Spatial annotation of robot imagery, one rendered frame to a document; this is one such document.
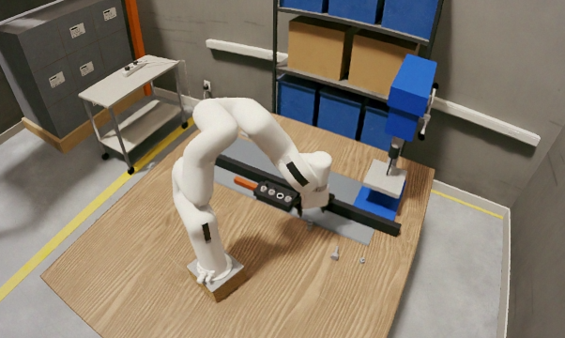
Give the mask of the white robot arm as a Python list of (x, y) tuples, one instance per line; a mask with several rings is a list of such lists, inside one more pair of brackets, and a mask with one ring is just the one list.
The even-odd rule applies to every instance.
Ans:
[(222, 280), (232, 269), (232, 261), (224, 254), (221, 244), (217, 216), (208, 202), (214, 190), (215, 160), (237, 139), (238, 127), (269, 157), (297, 192), (324, 191), (332, 159), (323, 151), (298, 153), (274, 117), (251, 99), (202, 100), (194, 108), (193, 120), (201, 133), (186, 146), (183, 157), (175, 163), (172, 182), (176, 209), (198, 259), (200, 276), (196, 282), (201, 284), (204, 279), (207, 283)]

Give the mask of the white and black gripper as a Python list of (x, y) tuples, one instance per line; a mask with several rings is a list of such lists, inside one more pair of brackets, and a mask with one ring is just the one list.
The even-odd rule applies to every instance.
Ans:
[(326, 207), (334, 198), (335, 195), (333, 193), (329, 193), (328, 185), (323, 192), (301, 193), (299, 198), (291, 201), (291, 204), (294, 208), (298, 209), (297, 213), (299, 214), (299, 217), (302, 217), (303, 209), (320, 207), (322, 213), (325, 213)]

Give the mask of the black rectangular bar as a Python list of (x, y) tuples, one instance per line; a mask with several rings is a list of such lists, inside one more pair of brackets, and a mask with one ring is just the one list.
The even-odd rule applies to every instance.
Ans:
[[(277, 177), (222, 154), (220, 154), (215, 160), (215, 165), (258, 183), (261, 181), (265, 182), (267, 180), (288, 190), (297, 192), (286, 179)], [(299, 198), (300, 192), (297, 193)], [(400, 223), (381, 217), (362, 208), (352, 206), (335, 198), (328, 204), (326, 210), (394, 237), (397, 237), (401, 228)]]

